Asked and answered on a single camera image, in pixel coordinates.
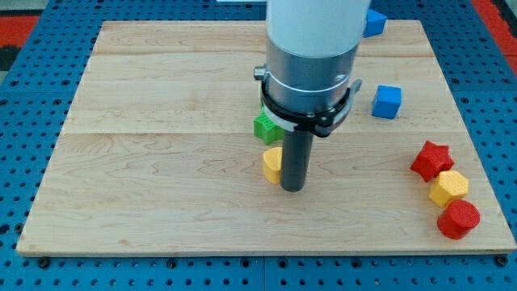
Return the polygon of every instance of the wooden table surface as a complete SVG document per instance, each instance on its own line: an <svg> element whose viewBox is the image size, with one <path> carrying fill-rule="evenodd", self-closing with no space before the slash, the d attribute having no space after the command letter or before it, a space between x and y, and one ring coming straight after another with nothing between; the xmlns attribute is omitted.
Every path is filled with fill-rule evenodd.
<svg viewBox="0 0 517 291"><path fill-rule="evenodd" d="M264 22L106 22L20 237L26 256L432 255L516 248L418 21L362 41L347 120L315 139L305 188L262 174L253 68ZM377 85L401 115L371 116ZM481 224L445 238L410 170L451 146ZM278 141L272 146L281 146Z"/></svg>

